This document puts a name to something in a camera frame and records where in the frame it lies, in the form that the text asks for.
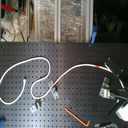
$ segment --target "clear plastic container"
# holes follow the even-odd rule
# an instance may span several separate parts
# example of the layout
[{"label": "clear plastic container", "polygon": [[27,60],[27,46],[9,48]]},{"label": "clear plastic container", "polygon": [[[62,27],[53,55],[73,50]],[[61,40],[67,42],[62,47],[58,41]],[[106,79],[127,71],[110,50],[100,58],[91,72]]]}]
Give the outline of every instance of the clear plastic container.
[{"label": "clear plastic container", "polygon": [[35,41],[89,42],[93,26],[93,0],[61,0],[61,5],[57,2],[60,0],[34,0]]}]

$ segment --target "metal bracket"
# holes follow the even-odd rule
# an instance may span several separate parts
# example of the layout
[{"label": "metal bracket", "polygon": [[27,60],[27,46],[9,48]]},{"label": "metal bracket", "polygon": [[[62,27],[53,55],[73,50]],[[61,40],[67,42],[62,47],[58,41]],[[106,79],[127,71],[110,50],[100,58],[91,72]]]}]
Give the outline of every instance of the metal bracket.
[{"label": "metal bracket", "polygon": [[110,98],[109,82],[110,80],[107,77],[105,77],[99,93],[101,97],[107,98],[107,99]]},{"label": "metal bracket", "polygon": [[[51,80],[49,83],[48,83],[49,87],[52,87],[53,85],[53,81]],[[51,93],[54,97],[55,100],[57,100],[59,98],[59,94],[57,92],[57,88],[56,87],[53,87],[52,90],[51,90]]]},{"label": "metal bracket", "polygon": [[95,128],[118,128],[116,124],[109,123],[109,124],[96,124]]},{"label": "metal bracket", "polygon": [[38,101],[30,108],[31,112],[32,112],[32,113],[36,112],[36,111],[37,111],[38,109],[40,109],[41,106],[44,105],[44,104],[45,104],[44,99],[38,100]]},{"label": "metal bracket", "polygon": [[105,63],[105,66],[110,69],[113,74],[115,74],[115,76],[122,81],[122,88],[128,89],[128,77],[124,74],[123,69],[116,65],[113,61],[111,61],[110,58]]}]

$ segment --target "electrical component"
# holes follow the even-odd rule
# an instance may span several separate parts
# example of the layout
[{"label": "electrical component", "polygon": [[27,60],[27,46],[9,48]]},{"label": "electrical component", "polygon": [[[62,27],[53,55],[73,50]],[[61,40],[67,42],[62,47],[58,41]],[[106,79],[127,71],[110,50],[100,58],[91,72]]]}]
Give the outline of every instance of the electrical component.
[{"label": "electrical component", "polygon": [[0,119],[0,126],[2,126],[2,125],[5,123],[5,121],[6,121],[6,119],[5,119],[4,117],[2,117],[2,118]]},{"label": "electrical component", "polygon": [[105,66],[122,82],[122,88],[128,89],[128,78],[125,76],[123,69],[111,61],[110,58],[108,58]]},{"label": "electrical component", "polygon": [[36,112],[36,111],[37,111],[38,109],[40,109],[40,108],[42,107],[42,105],[44,105],[44,104],[45,104],[44,99],[38,100],[38,101],[30,108],[31,112],[32,112],[32,113]]},{"label": "electrical component", "polygon": [[118,115],[118,117],[126,122],[128,122],[128,104],[126,103],[126,105],[122,105],[117,111],[116,114]]},{"label": "electrical component", "polygon": [[8,42],[12,42],[12,40],[14,39],[14,36],[11,35],[8,31],[4,30],[2,37],[4,38],[4,40],[8,41]]},{"label": "electrical component", "polygon": [[109,85],[108,85],[109,82],[110,80],[107,77],[105,77],[103,80],[99,95],[103,98],[115,99],[115,94],[110,92]]},{"label": "electrical component", "polygon": [[[53,85],[53,81],[51,80],[49,83],[48,83],[49,87],[51,87]],[[57,100],[59,98],[59,94],[57,92],[57,88],[56,87],[53,87],[52,90],[51,90],[51,93],[54,97],[55,100]]]}]

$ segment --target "cable end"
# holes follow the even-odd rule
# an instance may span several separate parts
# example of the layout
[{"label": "cable end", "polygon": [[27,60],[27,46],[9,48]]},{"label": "cable end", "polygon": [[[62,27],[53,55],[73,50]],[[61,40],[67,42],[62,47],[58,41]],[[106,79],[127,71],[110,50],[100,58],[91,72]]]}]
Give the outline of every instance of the cable end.
[{"label": "cable end", "polygon": [[89,124],[90,124],[90,121],[88,121],[87,125],[89,125]]},{"label": "cable end", "polygon": [[64,108],[64,110],[67,110],[66,108]]},{"label": "cable end", "polygon": [[23,82],[25,82],[25,83],[26,83],[26,81],[27,81],[27,78],[26,78],[26,77],[24,77]]}]

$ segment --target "white wire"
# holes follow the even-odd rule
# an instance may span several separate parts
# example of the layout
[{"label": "white wire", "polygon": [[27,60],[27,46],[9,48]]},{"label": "white wire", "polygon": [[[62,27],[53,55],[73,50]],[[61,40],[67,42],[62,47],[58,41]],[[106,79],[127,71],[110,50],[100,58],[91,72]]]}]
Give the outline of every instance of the white wire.
[{"label": "white wire", "polygon": [[[7,72],[10,71],[11,69],[13,69],[14,67],[16,67],[16,66],[18,66],[18,65],[21,65],[21,64],[24,64],[24,63],[27,63],[27,62],[32,61],[32,60],[39,60],[39,59],[45,60],[45,61],[48,63],[49,69],[48,69],[48,73],[47,73],[47,75],[46,75],[45,77],[36,80],[36,81],[32,84],[30,91],[31,91],[31,95],[32,95],[32,97],[33,97],[34,99],[41,99],[41,98],[46,97],[46,96],[49,94],[49,92],[51,91],[51,89],[57,84],[57,82],[58,82],[63,76],[65,76],[68,72],[70,72],[71,70],[73,70],[73,69],[75,69],[75,68],[78,68],[78,67],[94,67],[94,68],[100,68],[100,69],[102,69],[102,70],[105,70],[105,71],[108,71],[108,72],[112,73],[112,71],[111,71],[109,68],[105,68],[105,67],[102,67],[102,66],[97,66],[97,65],[94,65],[94,64],[79,64],[79,65],[75,65],[75,66],[71,67],[70,69],[68,69],[66,72],[64,72],[64,73],[56,80],[56,82],[49,88],[49,90],[48,90],[43,96],[38,96],[38,97],[37,97],[37,96],[34,96],[34,95],[33,95],[33,91],[32,91],[32,90],[33,90],[33,87],[34,87],[34,85],[35,85],[36,83],[38,83],[38,82],[40,82],[40,81],[46,79],[46,78],[49,76],[49,74],[50,74],[50,72],[51,72],[51,65],[50,65],[50,62],[49,62],[48,59],[46,59],[46,58],[44,58],[44,57],[35,57],[35,58],[31,58],[31,59],[28,59],[28,60],[19,62],[19,63],[17,63],[17,64],[14,64],[14,65],[11,66],[9,69],[7,69],[7,70],[4,72],[4,74],[2,75],[1,79],[0,79],[0,84],[2,83],[2,80],[3,80],[3,78],[5,77],[5,75],[7,74]],[[1,101],[3,104],[5,104],[5,105],[14,104],[14,103],[21,97],[21,95],[22,95],[22,93],[23,93],[23,91],[24,91],[24,88],[25,88],[25,83],[26,83],[26,80],[24,79],[22,91],[21,91],[21,93],[19,94],[19,96],[18,96],[14,101],[12,101],[12,102],[10,102],[10,103],[7,103],[7,102],[3,101],[3,100],[1,99],[1,97],[0,97],[0,101]]]},{"label": "white wire", "polygon": [[[49,88],[49,90],[48,90],[43,96],[35,97],[35,96],[32,94],[32,88],[31,88],[31,95],[32,95],[33,98],[35,98],[35,99],[41,99],[41,98],[46,97],[46,96],[48,95],[48,93],[51,91],[51,89],[57,84],[57,82],[58,82],[64,75],[66,75],[68,72],[70,72],[71,70],[73,70],[73,69],[75,69],[75,68],[78,68],[78,67],[85,67],[85,66],[86,66],[86,67],[94,67],[94,68],[96,68],[96,65],[94,65],[94,64],[79,64],[79,65],[75,65],[75,66],[71,67],[70,69],[68,69],[66,72],[64,72],[64,73],[56,80],[56,82]],[[105,67],[99,66],[99,68],[100,68],[100,69],[103,69],[103,70],[106,70],[106,71],[108,71],[108,72],[111,73],[111,71],[110,71],[109,69],[105,68]]]},{"label": "white wire", "polygon": [[23,94],[24,88],[25,88],[25,84],[26,84],[26,79],[23,79],[23,88],[22,88],[22,91],[21,91],[21,93],[19,94],[19,96],[18,96],[14,101],[12,101],[12,102],[10,102],[10,103],[7,103],[7,102],[3,101],[3,100],[1,99],[1,97],[0,97],[0,101],[1,101],[3,104],[5,104],[5,105],[12,105],[12,104],[14,104],[14,103],[21,97],[21,95]]},{"label": "white wire", "polygon": [[[6,75],[11,69],[13,69],[14,67],[16,67],[16,66],[18,66],[18,65],[21,65],[21,64],[27,63],[27,62],[29,62],[29,61],[32,61],[32,60],[45,60],[45,61],[48,63],[48,66],[49,66],[49,70],[48,70],[47,75],[46,75],[45,77],[39,79],[39,80],[36,80],[36,81],[33,83],[33,86],[34,86],[37,82],[40,82],[40,81],[46,79],[46,78],[49,76],[50,71],[51,71],[50,62],[49,62],[48,59],[46,59],[46,58],[44,58],[44,57],[35,57],[35,58],[31,58],[31,59],[28,59],[28,60],[25,60],[25,61],[16,63],[16,64],[14,64],[13,66],[11,66],[10,68],[8,68],[8,69],[4,72],[4,74],[2,75],[2,77],[1,77],[1,79],[0,79],[0,84],[2,83],[2,80],[3,80],[3,78],[5,77],[5,75]],[[3,101],[3,100],[1,99],[1,97],[0,97],[0,101],[1,101],[3,104],[5,104],[5,105],[14,104],[14,103],[21,97],[21,95],[23,94],[24,88],[25,88],[25,84],[26,84],[26,79],[23,79],[23,88],[22,88],[22,91],[21,91],[21,93],[19,94],[19,96],[18,96],[14,101],[8,103],[8,102]]]}]

